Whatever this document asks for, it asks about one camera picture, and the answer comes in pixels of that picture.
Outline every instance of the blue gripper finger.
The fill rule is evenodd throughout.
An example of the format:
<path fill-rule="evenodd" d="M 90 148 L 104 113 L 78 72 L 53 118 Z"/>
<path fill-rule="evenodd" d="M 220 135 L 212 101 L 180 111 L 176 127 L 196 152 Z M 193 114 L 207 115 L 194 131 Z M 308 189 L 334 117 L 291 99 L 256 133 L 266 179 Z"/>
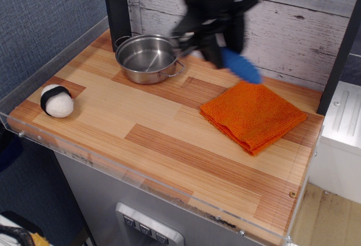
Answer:
<path fill-rule="evenodd" d="M 252 84 L 262 83 L 262 77 L 257 68 L 246 58 L 226 47 L 222 48 L 222 58 L 224 67 L 229 68 L 240 78 Z"/>

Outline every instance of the folded orange cloth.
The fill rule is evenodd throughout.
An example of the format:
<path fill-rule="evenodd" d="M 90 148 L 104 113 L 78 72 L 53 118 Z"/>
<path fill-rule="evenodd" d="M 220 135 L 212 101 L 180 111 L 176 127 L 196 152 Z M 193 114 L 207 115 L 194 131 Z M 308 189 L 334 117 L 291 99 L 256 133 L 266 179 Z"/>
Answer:
<path fill-rule="evenodd" d="M 241 81 L 200 107 L 201 114 L 251 155 L 307 119 L 307 114 L 265 85 Z"/>

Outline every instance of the white and black ball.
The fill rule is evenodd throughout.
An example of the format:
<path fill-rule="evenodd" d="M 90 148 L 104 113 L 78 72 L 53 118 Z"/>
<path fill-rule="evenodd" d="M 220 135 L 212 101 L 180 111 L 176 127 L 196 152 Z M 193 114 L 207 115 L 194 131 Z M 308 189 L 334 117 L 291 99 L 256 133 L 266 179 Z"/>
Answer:
<path fill-rule="evenodd" d="M 40 106 L 47 115 L 63 118 L 73 112 L 74 101 L 64 86 L 51 84 L 42 90 Z"/>

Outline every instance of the blue fabric wall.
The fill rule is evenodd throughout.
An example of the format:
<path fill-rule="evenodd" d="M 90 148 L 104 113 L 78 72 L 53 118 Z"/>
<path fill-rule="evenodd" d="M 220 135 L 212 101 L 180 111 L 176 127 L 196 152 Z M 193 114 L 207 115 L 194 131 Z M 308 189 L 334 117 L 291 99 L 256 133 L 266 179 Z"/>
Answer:
<path fill-rule="evenodd" d="M 106 15 L 105 0 L 0 0 L 0 99 Z M 12 210 L 53 245 L 69 245 L 83 224 L 54 153 L 22 144 L 0 173 L 0 212 Z"/>
<path fill-rule="evenodd" d="M 105 16 L 104 0 L 0 0 L 0 99 Z"/>

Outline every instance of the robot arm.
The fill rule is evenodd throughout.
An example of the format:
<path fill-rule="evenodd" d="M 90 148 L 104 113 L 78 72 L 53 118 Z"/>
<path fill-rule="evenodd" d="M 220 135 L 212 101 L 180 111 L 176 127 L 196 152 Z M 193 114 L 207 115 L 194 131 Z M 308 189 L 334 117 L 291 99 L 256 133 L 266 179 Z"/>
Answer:
<path fill-rule="evenodd" d="M 199 49 L 207 61 L 217 68 L 228 66 L 228 55 L 240 54 L 244 41 L 244 12 L 257 0 L 184 0 L 188 11 L 173 29 L 183 56 Z M 228 50 L 223 51 L 215 35 L 222 33 Z"/>

